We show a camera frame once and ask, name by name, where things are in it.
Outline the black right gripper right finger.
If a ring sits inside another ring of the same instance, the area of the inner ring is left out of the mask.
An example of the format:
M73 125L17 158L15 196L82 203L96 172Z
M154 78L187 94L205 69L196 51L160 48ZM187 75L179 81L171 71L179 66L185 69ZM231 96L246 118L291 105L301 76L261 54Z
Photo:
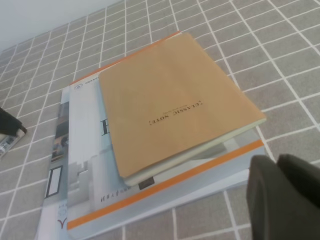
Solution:
M320 169L294 155L281 154L277 166L293 187L312 203L320 202Z

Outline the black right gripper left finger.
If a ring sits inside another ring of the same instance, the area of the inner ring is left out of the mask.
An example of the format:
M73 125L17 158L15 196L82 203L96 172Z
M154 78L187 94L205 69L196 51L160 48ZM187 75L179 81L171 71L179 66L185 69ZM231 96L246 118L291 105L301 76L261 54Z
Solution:
M252 239L318 240L320 202L301 195L277 162L266 155L251 159L246 202Z

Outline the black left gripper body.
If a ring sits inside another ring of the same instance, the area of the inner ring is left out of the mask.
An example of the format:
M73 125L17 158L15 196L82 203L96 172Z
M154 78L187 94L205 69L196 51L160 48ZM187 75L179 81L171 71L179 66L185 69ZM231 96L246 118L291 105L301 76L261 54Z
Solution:
M27 133L27 129L23 126L21 121L0 108L0 133L16 137L18 130L22 130L25 134Z

